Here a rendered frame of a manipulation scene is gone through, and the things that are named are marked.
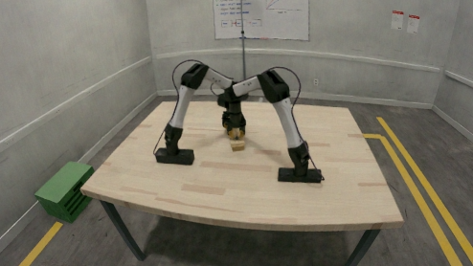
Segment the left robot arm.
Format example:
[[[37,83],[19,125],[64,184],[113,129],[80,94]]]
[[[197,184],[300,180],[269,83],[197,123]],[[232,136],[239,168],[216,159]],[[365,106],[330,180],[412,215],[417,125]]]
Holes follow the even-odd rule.
[[[177,158],[177,159],[190,159],[193,154],[193,149],[182,149],[178,147],[178,141],[180,140],[183,133],[183,124],[186,112],[188,110],[191,97],[195,90],[201,85],[203,79],[214,83],[215,85],[225,89],[237,84],[236,82],[223,77],[217,72],[209,69],[208,65],[198,65],[195,63],[191,68],[182,75],[181,87],[179,93],[179,100],[176,104],[172,120],[165,129],[165,141],[166,147],[159,147],[155,154],[155,157],[165,158]],[[198,65],[198,66],[197,66]],[[196,89],[194,89],[196,88]]]

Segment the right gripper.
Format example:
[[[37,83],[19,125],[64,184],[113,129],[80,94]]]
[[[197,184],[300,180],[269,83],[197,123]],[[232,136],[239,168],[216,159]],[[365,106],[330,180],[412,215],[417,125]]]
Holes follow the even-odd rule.
[[[228,136],[234,138],[233,128],[239,128],[239,137],[242,138],[245,135],[245,118],[241,117],[241,111],[238,114],[230,112],[230,118],[226,118],[225,124],[228,125],[227,133]]]

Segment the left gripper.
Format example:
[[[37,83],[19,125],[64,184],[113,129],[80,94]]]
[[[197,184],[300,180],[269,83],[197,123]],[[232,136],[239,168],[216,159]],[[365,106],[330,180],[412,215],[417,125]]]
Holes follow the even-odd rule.
[[[228,113],[227,113],[227,112],[228,112]],[[242,118],[244,118],[242,112],[241,112],[241,115],[242,115]],[[223,114],[222,114],[222,118],[221,118],[221,119],[223,119],[223,120],[222,120],[222,125],[223,125],[223,127],[226,128],[226,129],[227,129],[228,126],[225,124],[225,121],[226,121],[226,118],[229,118],[229,117],[230,117],[230,111],[229,111],[229,109],[227,109],[227,111],[223,111]]]

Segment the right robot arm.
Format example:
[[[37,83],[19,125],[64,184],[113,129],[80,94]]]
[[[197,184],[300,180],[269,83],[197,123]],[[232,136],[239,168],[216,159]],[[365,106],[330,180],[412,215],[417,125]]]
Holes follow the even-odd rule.
[[[265,98],[270,104],[272,103],[279,116],[287,140],[287,151],[291,161],[294,162],[294,167],[279,167],[278,178],[321,181],[320,178],[322,179],[322,177],[318,171],[315,168],[308,168],[309,151],[307,152],[300,138],[299,127],[292,115],[289,86],[275,70],[258,74],[255,78],[247,79],[226,88],[225,95],[224,93],[218,95],[217,105],[229,109],[233,114],[238,114],[241,111],[241,102],[239,100],[243,98],[241,95],[260,88]]]

